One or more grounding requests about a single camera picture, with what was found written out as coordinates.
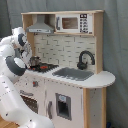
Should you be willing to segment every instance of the wooden toy kitchen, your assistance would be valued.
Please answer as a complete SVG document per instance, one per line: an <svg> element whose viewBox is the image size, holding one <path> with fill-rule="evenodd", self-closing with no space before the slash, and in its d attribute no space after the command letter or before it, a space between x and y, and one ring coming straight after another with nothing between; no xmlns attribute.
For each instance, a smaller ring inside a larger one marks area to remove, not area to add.
<svg viewBox="0 0 128 128"><path fill-rule="evenodd" d="M41 63L15 87L55 128L106 128L106 87L115 76L103 71L103 12L22 13L33 56Z"/></svg>

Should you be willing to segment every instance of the countertop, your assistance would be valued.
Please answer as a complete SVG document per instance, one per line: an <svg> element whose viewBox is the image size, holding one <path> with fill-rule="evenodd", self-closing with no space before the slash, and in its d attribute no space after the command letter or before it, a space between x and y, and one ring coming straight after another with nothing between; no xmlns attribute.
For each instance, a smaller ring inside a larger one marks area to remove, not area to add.
<svg viewBox="0 0 128 128"><path fill-rule="evenodd" d="M30 74L30 75L33 74L36 76L41 76L45 79L59 81L61 83L67 83L67 84L77 86L77 87L90 88L90 89L107 87L107 86L112 85L115 82L115 76L108 71L101 71L99 74L94 74L84 81L76 81L76 80L66 79L66 78L57 77L57 76L52 75L53 72L61 68L64 68L64 67L59 66L51 71L48 71L47 73L39 73L39 72L34 72L34 71L29 71L29 70L26 70L25 73Z"/></svg>

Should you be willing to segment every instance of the sink basin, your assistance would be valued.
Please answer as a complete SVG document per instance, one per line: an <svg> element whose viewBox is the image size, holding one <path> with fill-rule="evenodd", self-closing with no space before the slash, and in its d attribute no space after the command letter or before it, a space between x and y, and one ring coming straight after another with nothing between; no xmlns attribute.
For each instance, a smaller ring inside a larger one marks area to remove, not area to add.
<svg viewBox="0 0 128 128"><path fill-rule="evenodd" d="M53 76L63 77L67 79L72 79L76 81L84 81L94 73L91 71L84 71L74 68L62 68L53 73Z"/></svg>

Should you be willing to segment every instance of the burner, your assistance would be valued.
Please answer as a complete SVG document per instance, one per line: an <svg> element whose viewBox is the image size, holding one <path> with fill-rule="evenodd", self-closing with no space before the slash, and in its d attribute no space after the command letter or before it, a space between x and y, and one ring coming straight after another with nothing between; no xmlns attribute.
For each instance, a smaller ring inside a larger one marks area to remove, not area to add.
<svg viewBox="0 0 128 128"><path fill-rule="evenodd" d="M33 70L35 72L45 73L45 72L50 71L50 70L52 70L52 69L54 69L56 67L58 67L58 65L40 63L37 66L31 66L30 69L28 69L28 70Z"/></svg>

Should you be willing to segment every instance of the white tile backsplash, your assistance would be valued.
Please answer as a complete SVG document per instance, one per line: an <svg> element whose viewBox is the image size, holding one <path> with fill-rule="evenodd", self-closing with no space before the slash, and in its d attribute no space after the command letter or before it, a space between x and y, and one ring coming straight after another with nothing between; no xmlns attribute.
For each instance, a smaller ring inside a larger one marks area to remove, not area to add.
<svg viewBox="0 0 128 128"><path fill-rule="evenodd" d="M77 68L79 55L88 50L95 56L95 37L35 35L35 53L42 62ZM88 63L89 70L95 70L91 58L83 55L83 62Z"/></svg>

